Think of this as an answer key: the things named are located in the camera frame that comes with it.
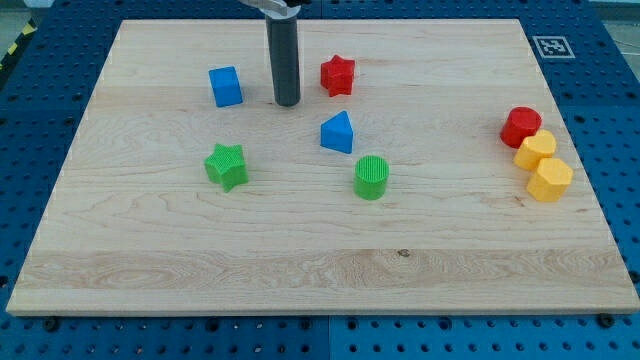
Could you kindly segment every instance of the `wood grain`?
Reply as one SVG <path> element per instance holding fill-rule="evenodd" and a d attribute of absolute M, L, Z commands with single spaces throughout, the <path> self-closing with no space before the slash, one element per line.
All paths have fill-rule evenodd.
<path fill-rule="evenodd" d="M 15 315 L 555 314 L 640 304 L 515 20 L 301 21 L 303 101 L 273 103 L 261 21 L 124 21 L 8 310 Z M 352 57 L 352 96 L 320 64 Z M 234 65 L 244 103 L 213 105 Z M 558 203 L 498 132 L 529 105 L 575 180 Z M 319 147 L 346 109 L 354 153 Z M 224 193 L 202 161 L 243 144 Z M 352 191 L 378 154 L 387 194 Z M 407 249 L 409 256 L 398 252 Z"/>

